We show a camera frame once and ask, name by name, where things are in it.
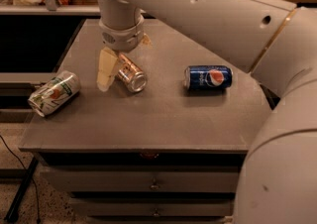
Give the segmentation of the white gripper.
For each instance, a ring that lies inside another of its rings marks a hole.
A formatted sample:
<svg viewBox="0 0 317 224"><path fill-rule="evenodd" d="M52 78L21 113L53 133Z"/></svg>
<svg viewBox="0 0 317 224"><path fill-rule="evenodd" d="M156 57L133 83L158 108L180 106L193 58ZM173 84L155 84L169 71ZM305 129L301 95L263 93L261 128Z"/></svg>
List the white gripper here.
<svg viewBox="0 0 317 224"><path fill-rule="evenodd" d="M147 34L144 34L144 17L128 29L114 30L99 21L103 43L108 47L104 48L99 55L97 86L106 92L112 85L119 70L118 55L114 52L129 52L136 48L139 43L150 47L152 41Z"/></svg>

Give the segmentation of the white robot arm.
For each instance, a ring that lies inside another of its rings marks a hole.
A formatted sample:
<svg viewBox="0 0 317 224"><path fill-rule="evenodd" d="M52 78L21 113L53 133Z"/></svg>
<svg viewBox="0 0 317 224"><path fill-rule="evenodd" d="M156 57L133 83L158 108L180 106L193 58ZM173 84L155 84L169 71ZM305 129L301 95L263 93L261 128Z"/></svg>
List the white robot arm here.
<svg viewBox="0 0 317 224"><path fill-rule="evenodd" d="M106 32L124 25L113 15L121 1L279 96L245 158L234 224L317 224L315 12L282 0L98 0Z"/></svg>

